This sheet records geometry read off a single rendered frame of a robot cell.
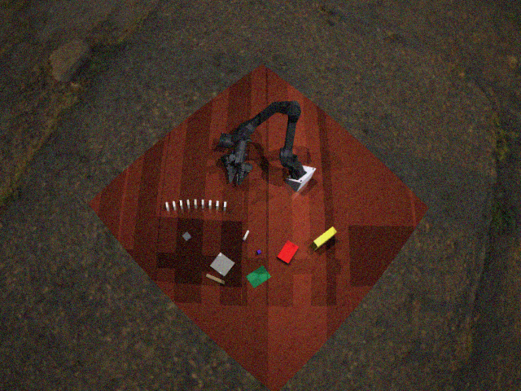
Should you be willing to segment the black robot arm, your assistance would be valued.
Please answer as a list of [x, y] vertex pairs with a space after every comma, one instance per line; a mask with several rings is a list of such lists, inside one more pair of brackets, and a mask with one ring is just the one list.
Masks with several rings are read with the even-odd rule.
[[[234, 145], [234, 150], [246, 151], [247, 142], [252, 142], [249, 137], [252, 132], [276, 112], [288, 115], [287, 132], [285, 136], [286, 142], [284, 148], [280, 148], [279, 160], [283, 167], [289, 169], [288, 172], [291, 177], [299, 180], [307, 172], [304, 171], [302, 164], [298, 161], [297, 155], [292, 154], [296, 124], [301, 114], [300, 104], [296, 100], [272, 102], [265, 110], [262, 110], [251, 120], [240, 124], [237, 130], [233, 132], [233, 135], [221, 133], [218, 147], [231, 149]], [[230, 151], [230, 154], [221, 156], [221, 161], [225, 164], [231, 161], [238, 162], [238, 155], [236, 152], [233, 153], [233, 151]]]

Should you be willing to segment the tan rectangular block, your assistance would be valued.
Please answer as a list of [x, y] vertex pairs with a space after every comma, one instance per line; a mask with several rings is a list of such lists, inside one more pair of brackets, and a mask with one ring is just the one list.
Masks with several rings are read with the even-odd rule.
[[216, 282], [218, 282], [218, 283], [225, 284], [225, 281], [224, 281], [224, 280], [219, 279], [219, 278], [216, 278], [216, 277], [214, 277], [214, 276], [211, 276], [210, 274], [207, 274], [207, 275], [206, 275], [206, 278], [211, 279], [211, 280], [213, 280], [213, 281], [216, 281]]

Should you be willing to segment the red rectangular block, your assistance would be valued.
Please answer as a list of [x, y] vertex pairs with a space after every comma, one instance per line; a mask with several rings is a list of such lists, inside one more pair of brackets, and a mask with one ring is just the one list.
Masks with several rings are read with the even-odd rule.
[[296, 245], [294, 245], [290, 240], [288, 240], [277, 258], [279, 258], [284, 263], [288, 264], [292, 256], [295, 254], [297, 248], [298, 247]]

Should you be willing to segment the green flat rectangular mat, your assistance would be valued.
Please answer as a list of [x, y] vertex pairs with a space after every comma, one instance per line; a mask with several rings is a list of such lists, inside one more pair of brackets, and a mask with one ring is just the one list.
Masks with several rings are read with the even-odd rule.
[[261, 266], [257, 270], [251, 272], [246, 277], [250, 284], [253, 286], [253, 288], [256, 288], [258, 285], [271, 278], [271, 275], [263, 266]]

